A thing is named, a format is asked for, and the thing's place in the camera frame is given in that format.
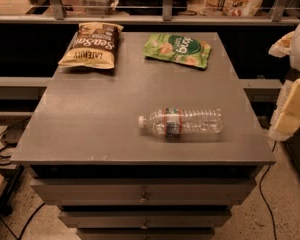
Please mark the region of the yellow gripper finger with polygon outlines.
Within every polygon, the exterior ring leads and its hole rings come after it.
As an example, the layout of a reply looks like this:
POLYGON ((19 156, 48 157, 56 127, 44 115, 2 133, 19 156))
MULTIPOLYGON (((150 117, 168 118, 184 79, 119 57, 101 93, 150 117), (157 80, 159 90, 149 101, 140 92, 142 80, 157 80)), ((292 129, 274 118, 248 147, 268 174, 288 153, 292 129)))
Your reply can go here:
POLYGON ((300 128, 300 78, 286 80, 281 87, 276 109, 270 120, 269 137, 286 141, 300 128))
POLYGON ((274 43, 268 53, 274 57, 282 58, 286 55, 289 55, 291 52, 291 41, 293 38, 294 32, 291 31, 280 38, 276 43, 274 43))

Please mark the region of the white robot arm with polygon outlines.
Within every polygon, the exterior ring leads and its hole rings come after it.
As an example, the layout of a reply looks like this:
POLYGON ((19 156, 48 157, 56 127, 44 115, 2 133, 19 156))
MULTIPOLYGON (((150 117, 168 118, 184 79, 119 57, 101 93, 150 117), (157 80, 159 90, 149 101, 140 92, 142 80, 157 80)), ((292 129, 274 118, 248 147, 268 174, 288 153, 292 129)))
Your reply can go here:
MULTIPOLYGON (((269 49, 274 57, 289 56, 290 66, 300 72, 300 23, 269 49)), ((270 120, 269 137, 286 141, 300 128, 300 77, 286 80, 280 89, 276 109, 270 120)))

